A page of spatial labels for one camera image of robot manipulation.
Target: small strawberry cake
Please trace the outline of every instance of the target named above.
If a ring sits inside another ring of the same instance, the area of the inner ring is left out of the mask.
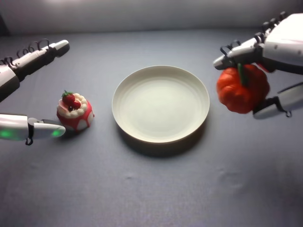
[[[65,91],[57,106],[57,116],[66,129],[81,131],[91,125],[95,115],[83,96]]]

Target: toy food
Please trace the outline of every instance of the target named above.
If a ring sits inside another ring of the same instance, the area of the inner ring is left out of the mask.
[[[269,93],[266,74],[255,65],[225,69],[217,81],[219,100],[230,111],[247,114]]]
[[[95,115],[88,100],[65,91],[57,106],[57,116],[66,129],[81,131],[91,125]]]

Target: dark corner object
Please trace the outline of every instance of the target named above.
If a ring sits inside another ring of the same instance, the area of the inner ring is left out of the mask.
[[[0,36],[8,36],[8,35],[10,35],[9,30],[6,27],[2,16],[0,15]]]

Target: red pumpkin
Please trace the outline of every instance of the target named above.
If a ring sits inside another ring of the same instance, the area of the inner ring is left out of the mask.
[[[241,84],[237,68],[225,69],[217,81],[219,100],[230,111],[247,114],[262,102],[269,93],[266,74],[255,65],[244,65],[248,78],[246,86]]]

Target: robotic hand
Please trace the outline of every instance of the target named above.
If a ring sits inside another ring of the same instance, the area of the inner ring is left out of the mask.
[[[303,75],[303,33],[297,28],[303,23],[303,13],[273,18],[262,26],[263,32],[256,33],[244,43],[234,41],[220,50],[223,55],[214,61],[217,70],[237,67],[238,63],[257,63],[266,72],[281,70]],[[291,117],[292,110],[303,107],[303,83],[287,87],[273,98],[268,98],[253,110],[256,119],[264,119],[279,113]]]
[[[23,49],[23,56],[18,59],[7,57],[0,60],[0,102],[20,87],[20,82],[30,75],[51,63],[55,57],[61,57],[68,52],[68,41],[62,40],[40,48],[41,42],[36,42],[38,50],[29,45]],[[0,139],[26,140],[26,145],[31,145],[33,139],[59,137],[65,133],[65,128],[57,122],[50,120],[37,120],[25,115],[0,114]]]

